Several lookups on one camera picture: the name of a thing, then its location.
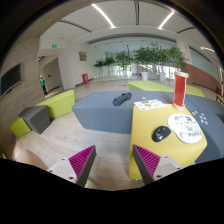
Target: yellow bench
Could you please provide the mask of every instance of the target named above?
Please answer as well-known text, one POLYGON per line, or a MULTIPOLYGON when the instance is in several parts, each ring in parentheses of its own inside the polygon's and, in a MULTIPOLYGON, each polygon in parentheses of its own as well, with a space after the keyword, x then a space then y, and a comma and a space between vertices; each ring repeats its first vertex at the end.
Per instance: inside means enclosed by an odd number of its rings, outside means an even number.
POLYGON ((72 112, 72 106, 75 104, 74 90, 60 93, 50 99, 44 100, 35 106, 47 105, 50 119, 55 119, 64 114, 72 112))
POLYGON ((183 111, 179 111, 173 107, 173 104, 166 105, 166 107, 148 111, 140 111, 137 106, 133 107, 129 160, 130 179, 142 179, 132 155, 133 144, 148 149, 159 156, 168 155, 183 168, 191 165, 207 146, 207 140, 202 130, 202 140, 195 144, 186 144, 182 142, 173 131, 161 142, 154 142, 152 140, 154 130, 159 126, 168 126, 168 118, 170 115, 174 113, 183 113, 192 117, 186 108, 183 111))
MULTIPOLYGON (((69 90, 51 97, 50 99, 44 100, 35 106, 47 105, 50 119, 55 119, 64 114, 72 112, 72 106, 75 104, 75 93, 74 90, 69 90)), ((31 132, 31 129, 25 123, 21 117, 17 117, 10 130, 14 133, 16 137, 21 137, 25 134, 31 132)))

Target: fluorescent light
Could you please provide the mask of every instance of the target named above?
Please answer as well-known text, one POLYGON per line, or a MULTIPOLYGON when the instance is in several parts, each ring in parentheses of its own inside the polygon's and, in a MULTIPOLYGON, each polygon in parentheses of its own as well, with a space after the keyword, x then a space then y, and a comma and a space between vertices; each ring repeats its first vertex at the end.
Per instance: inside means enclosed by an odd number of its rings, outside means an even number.
POLYGON ((215 52, 214 50, 212 50, 212 49, 210 49, 210 48, 206 48, 206 47, 201 47, 201 49, 202 49, 202 50, 205 49, 205 50, 209 50, 209 51, 213 51, 213 52, 215 52))
POLYGON ((167 20, 174 14, 174 12, 171 12, 167 17, 166 19, 164 19, 164 21, 161 23, 161 25, 159 26, 158 29, 162 29, 163 25, 167 22, 167 20))
POLYGON ((92 6, 104 16, 107 22, 111 25, 111 29, 116 28, 114 24, 110 21, 110 19, 107 17, 107 15, 97 5, 92 4, 92 6))

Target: wall-mounted screen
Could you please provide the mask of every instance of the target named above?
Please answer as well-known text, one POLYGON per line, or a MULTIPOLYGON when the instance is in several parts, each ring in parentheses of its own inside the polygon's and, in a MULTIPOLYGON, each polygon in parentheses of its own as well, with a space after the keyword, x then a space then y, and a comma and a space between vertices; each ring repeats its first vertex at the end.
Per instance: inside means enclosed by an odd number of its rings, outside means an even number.
POLYGON ((13 86, 22 81, 22 65, 18 64, 7 71, 0 81, 0 93, 2 97, 8 91, 12 89, 13 86))

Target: potted plant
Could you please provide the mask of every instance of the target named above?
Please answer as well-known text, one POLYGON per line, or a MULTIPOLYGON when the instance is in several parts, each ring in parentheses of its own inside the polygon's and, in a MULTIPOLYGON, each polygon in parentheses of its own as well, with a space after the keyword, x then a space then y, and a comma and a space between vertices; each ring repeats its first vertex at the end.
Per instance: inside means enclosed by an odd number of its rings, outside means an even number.
POLYGON ((158 64, 161 66, 161 71, 159 72, 160 81, 165 81, 165 72, 163 66, 169 61, 169 50, 168 49, 159 49, 158 51, 158 64))
POLYGON ((115 60, 113 57, 106 57, 104 60, 104 66, 108 68, 109 75, 112 75, 113 72, 113 64, 115 63, 115 60))
POLYGON ((123 75, 127 75, 127 67, 130 65, 132 58, 123 51, 117 54, 115 60, 116 63, 118 63, 118 65, 120 65, 123 69, 123 75))
POLYGON ((102 74, 103 74, 103 66, 104 66, 104 60, 103 59, 96 60, 96 64, 94 65, 94 67, 99 69, 99 76, 100 77, 102 77, 102 74))
POLYGON ((140 47, 134 51, 134 61, 143 65, 142 80, 148 80, 148 65, 152 62, 152 52, 149 47, 140 47))
POLYGON ((184 53, 177 47, 171 47, 168 50, 168 58, 168 61, 171 62, 177 69, 180 69, 181 63, 186 61, 184 53))

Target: red container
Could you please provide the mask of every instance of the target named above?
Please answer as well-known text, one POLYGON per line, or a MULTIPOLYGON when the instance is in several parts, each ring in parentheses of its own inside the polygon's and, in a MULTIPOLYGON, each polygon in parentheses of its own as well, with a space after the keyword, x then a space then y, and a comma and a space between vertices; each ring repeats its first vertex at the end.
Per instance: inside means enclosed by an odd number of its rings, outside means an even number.
POLYGON ((87 74, 82 74, 82 79, 83 79, 83 83, 87 83, 88 82, 88 75, 87 74))

